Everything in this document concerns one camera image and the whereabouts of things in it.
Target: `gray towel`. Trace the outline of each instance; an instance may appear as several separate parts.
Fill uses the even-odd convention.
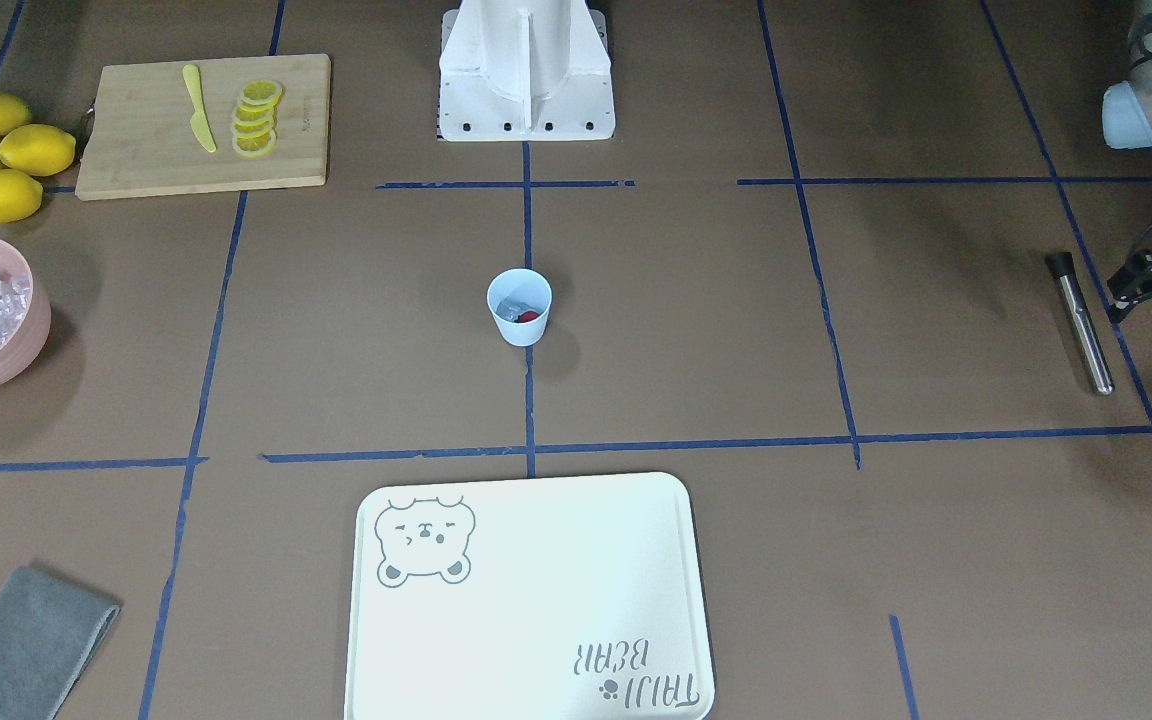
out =
[[[0,589],[0,720],[51,720],[119,606],[32,568]]]

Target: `stainless steel tube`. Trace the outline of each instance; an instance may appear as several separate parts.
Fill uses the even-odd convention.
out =
[[[1070,325],[1082,348],[1083,361],[1087,364],[1087,378],[1092,381],[1092,388],[1097,395],[1109,395],[1114,392],[1114,378],[1111,378],[1111,369],[1105,364],[1101,341],[1096,336],[1092,316],[1087,313],[1087,302],[1083,300],[1078,278],[1074,275],[1074,256],[1069,252],[1048,255],[1047,270],[1051,270],[1052,278],[1060,287],[1061,297],[1064,297],[1064,310],[1069,311]]]

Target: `bear face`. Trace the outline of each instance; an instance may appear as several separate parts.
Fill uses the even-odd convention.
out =
[[[376,577],[380,584],[397,588],[411,575],[440,575],[450,584],[468,577],[467,548],[475,518],[462,500],[416,500],[403,507],[391,503],[380,510],[376,516],[381,553]]]

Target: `wooden cutting board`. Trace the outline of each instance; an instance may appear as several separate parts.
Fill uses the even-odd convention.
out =
[[[194,106],[180,70],[198,65],[202,101],[215,152],[189,129]],[[278,145],[268,156],[242,158],[230,147],[229,123],[248,82],[283,83]],[[109,65],[96,91],[96,119],[74,195],[82,200],[187,192],[266,190],[323,184],[328,176],[332,60],[274,55]]]

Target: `plastic knife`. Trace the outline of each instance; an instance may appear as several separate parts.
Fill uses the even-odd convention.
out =
[[[198,65],[187,65],[182,74],[184,74],[184,86],[189,91],[189,101],[194,103],[194,114],[189,118],[189,129],[192,129],[202,149],[215,152],[217,142],[212,141],[207,113],[202,108],[202,76],[198,74]]]

